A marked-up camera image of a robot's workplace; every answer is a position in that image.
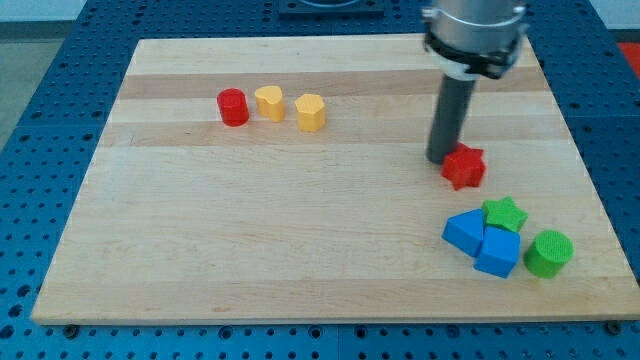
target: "toy block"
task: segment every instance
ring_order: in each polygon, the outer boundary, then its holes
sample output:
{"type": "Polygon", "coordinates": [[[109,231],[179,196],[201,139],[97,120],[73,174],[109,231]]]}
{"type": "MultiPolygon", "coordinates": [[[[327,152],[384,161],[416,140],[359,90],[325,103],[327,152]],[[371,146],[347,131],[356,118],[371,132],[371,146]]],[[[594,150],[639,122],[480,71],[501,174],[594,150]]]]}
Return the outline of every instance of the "toy block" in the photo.
{"type": "Polygon", "coordinates": [[[456,149],[445,156],[441,175],[451,181],[454,190],[465,186],[479,187],[486,166],[482,161],[482,149],[471,149],[458,143],[456,149]]]}
{"type": "Polygon", "coordinates": [[[226,89],[218,94],[218,107],[222,122],[227,126],[244,125],[249,120],[249,108],[244,93],[239,89],[226,89]]]}
{"type": "Polygon", "coordinates": [[[263,86],[255,91],[258,113],[273,122],[284,120],[284,96],[280,86],[263,86]]]}
{"type": "Polygon", "coordinates": [[[482,211],[486,226],[494,226],[513,232],[519,232],[529,217],[525,211],[516,206],[510,196],[498,201],[485,200],[482,203],[482,211]]]}
{"type": "Polygon", "coordinates": [[[444,227],[442,238],[465,254],[476,257],[484,238],[482,209],[450,217],[444,227]]]}
{"type": "Polygon", "coordinates": [[[487,226],[473,268],[506,279],[519,257],[520,234],[487,226]]]}
{"type": "Polygon", "coordinates": [[[304,94],[296,99],[295,104],[300,130],[316,132],[324,127],[327,116],[320,95],[304,94]]]}
{"type": "Polygon", "coordinates": [[[563,233],[545,230],[539,233],[524,254],[524,265],[535,276],[551,279],[573,257],[573,244],[563,233]]]}

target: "yellow heart-shaped block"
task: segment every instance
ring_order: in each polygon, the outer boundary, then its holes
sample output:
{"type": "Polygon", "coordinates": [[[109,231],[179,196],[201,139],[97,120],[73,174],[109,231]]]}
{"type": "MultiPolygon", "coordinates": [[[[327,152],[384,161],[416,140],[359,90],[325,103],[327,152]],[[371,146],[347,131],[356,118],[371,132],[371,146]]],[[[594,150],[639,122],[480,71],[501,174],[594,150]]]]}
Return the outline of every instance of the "yellow heart-shaped block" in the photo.
{"type": "Polygon", "coordinates": [[[255,91],[258,113],[273,122],[284,120],[284,96],[280,86],[263,86],[255,91]]]}

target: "wood grain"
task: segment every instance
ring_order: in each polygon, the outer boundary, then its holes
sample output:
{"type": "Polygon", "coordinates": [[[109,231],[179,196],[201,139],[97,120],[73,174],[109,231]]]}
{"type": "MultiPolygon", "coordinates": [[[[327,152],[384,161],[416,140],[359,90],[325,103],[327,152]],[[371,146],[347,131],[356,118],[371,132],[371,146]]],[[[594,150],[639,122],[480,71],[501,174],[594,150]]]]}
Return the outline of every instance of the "wood grain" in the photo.
{"type": "Polygon", "coordinates": [[[32,313],[41,324],[509,322],[640,316],[638,285],[528,45],[477,86],[463,138],[482,187],[424,158],[441,73],[420,36],[144,40],[32,313]],[[287,116],[257,115],[275,83],[287,116]],[[249,124],[214,95],[240,87],[249,124]],[[327,126],[298,131],[317,92],[327,126]],[[447,217],[511,195],[576,249],[554,280],[473,269],[447,217]]]}

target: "blue pegboard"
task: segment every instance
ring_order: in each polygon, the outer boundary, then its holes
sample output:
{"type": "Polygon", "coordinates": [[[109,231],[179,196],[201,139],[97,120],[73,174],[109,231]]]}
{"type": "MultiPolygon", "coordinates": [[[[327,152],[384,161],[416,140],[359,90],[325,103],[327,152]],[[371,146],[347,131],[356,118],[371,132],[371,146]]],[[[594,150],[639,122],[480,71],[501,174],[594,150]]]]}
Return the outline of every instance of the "blue pegboard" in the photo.
{"type": "MultiPolygon", "coordinates": [[[[68,339],[29,320],[139,39],[420,32],[424,4],[385,0],[383,16],[289,16],[275,0],[89,0],[0,155],[0,359],[639,359],[640,322],[81,327],[68,339]]],[[[640,84],[587,0],[532,1],[528,21],[640,277],[640,84]]]]}

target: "blue block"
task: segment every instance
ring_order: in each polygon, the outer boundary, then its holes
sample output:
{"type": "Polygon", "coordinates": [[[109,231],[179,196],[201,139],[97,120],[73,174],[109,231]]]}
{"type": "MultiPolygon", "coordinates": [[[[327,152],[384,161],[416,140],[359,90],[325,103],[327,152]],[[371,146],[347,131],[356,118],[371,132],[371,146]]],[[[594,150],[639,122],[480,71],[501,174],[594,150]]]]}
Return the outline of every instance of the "blue block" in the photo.
{"type": "Polygon", "coordinates": [[[484,242],[473,267],[506,279],[519,258],[520,234],[487,226],[484,242]]]}
{"type": "Polygon", "coordinates": [[[484,237],[482,209],[450,217],[444,227],[442,238],[465,254],[476,257],[484,237]]]}

